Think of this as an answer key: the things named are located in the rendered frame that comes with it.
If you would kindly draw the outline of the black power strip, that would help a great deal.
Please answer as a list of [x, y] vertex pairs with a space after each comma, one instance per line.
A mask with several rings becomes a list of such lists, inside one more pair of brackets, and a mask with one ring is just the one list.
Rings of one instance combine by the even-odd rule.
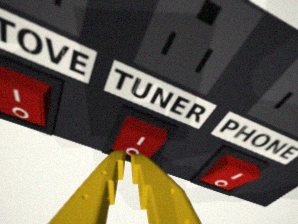
[[250, 0], [0, 0], [0, 119], [267, 207], [298, 187], [298, 29]]

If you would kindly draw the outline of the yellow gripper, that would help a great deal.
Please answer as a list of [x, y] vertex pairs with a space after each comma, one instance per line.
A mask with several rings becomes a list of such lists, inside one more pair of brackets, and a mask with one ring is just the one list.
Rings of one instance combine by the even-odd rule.
[[[106, 224], [118, 180], [123, 180], [125, 158], [124, 150], [110, 153], [48, 224]], [[150, 158], [132, 154], [131, 170], [148, 224], [202, 224], [186, 192]]]

